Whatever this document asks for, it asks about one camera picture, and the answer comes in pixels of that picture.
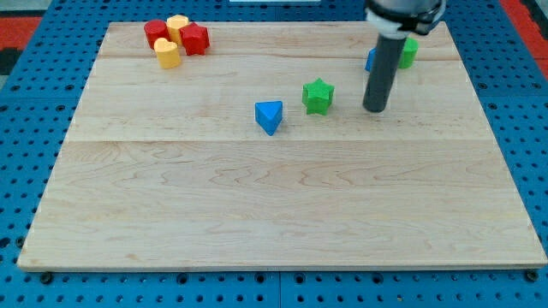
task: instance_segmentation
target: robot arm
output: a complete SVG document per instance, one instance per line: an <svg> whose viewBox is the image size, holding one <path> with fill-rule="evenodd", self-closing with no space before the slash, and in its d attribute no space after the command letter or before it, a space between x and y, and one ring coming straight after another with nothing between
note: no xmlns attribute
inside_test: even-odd
<svg viewBox="0 0 548 308"><path fill-rule="evenodd" d="M446 0L366 0L367 20L379 35L364 108L371 112L384 110L405 39L410 33L427 35L439 23L445 6Z"/></svg>

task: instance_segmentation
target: wood grain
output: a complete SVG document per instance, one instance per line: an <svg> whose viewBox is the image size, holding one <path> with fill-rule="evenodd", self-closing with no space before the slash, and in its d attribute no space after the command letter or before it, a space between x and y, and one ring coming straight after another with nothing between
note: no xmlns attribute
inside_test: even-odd
<svg viewBox="0 0 548 308"><path fill-rule="evenodd" d="M360 106L366 23L206 25L209 54L167 71L143 24L110 25L22 269L546 264L445 24L419 38L381 115ZM301 103L317 77L336 86L328 116ZM253 104L274 99L284 120L268 137Z"/></svg>

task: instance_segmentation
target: yellow block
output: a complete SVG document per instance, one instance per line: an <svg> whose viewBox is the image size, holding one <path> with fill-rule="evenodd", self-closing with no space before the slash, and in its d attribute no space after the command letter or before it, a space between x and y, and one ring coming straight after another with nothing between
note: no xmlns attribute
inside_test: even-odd
<svg viewBox="0 0 548 308"><path fill-rule="evenodd" d="M171 16L167 20L168 32L172 42L176 42L179 46L182 46L181 34L179 29L188 26L188 17L183 15Z"/></svg>
<svg viewBox="0 0 548 308"><path fill-rule="evenodd" d="M174 42L159 38L154 43L154 51L161 68L174 68L181 64L179 49Z"/></svg>

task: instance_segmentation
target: toy block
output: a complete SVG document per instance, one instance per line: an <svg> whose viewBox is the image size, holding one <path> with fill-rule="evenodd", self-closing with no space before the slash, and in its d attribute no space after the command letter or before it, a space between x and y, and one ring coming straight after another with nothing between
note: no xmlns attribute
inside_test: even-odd
<svg viewBox="0 0 548 308"><path fill-rule="evenodd" d="M182 46L180 30L186 26L188 26L188 17L184 15L175 15L168 18L167 27L172 42Z"/></svg>
<svg viewBox="0 0 548 308"><path fill-rule="evenodd" d="M400 59L400 64L398 67L411 68L414 57L417 55L417 50L419 50L419 42L413 38L406 39L405 45L403 46L402 59Z"/></svg>
<svg viewBox="0 0 548 308"><path fill-rule="evenodd" d="M145 35L148 45L151 49L154 49L154 43L157 39L164 38L170 40L170 33L168 33L168 27L165 25L165 21L152 20L145 24Z"/></svg>
<svg viewBox="0 0 548 308"><path fill-rule="evenodd" d="M367 72L371 72L371 68L373 67L373 61L375 60L375 52L377 52L377 48L373 48L369 51L369 54L367 55L367 62L364 69Z"/></svg>
<svg viewBox="0 0 548 308"><path fill-rule="evenodd" d="M321 78L302 87L302 103L307 107L307 115L327 115L327 109L333 102L335 87L326 84Z"/></svg>
<svg viewBox="0 0 548 308"><path fill-rule="evenodd" d="M255 103L255 121L272 136L280 125L283 117L283 103L262 102Z"/></svg>
<svg viewBox="0 0 548 308"><path fill-rule="evenodd" d="M181 29L182 45L185 47L187 56L204 55L209 47L209 34L207 28L193 22Z"/></svg>
<svg viewBox="0 0 548 308"><path fill-rule="evenodd" d="M159 38L154 43L154 51L161 68L174 68L181 64L179 49L174 42Z"/></svg>

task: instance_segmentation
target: blue pegboard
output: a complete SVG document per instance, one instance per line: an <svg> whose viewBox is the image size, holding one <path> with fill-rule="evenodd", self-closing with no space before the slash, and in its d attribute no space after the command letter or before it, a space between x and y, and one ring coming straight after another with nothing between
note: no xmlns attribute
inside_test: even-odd
<svg viewBox="0 0 548 308"><path fill-rule="evenodd" d="M0 92L0 306L547 306L546 269L48 275L15 266L110 21L358 21L362 9L353 0L54 0ZM445 20L546 248L547 81L497 1L450 0Z"/></svg>

